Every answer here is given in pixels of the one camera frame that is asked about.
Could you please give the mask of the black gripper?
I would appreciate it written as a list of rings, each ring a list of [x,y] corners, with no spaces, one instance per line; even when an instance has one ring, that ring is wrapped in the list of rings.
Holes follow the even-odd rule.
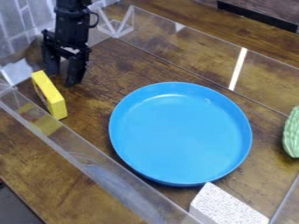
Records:
[[[66,86],[82,83],[89,67],[90,14],[91,0],[57,0],[55,31],[44,29],[42,56],[46,73],[61,72],[62,57],[70,59]]]

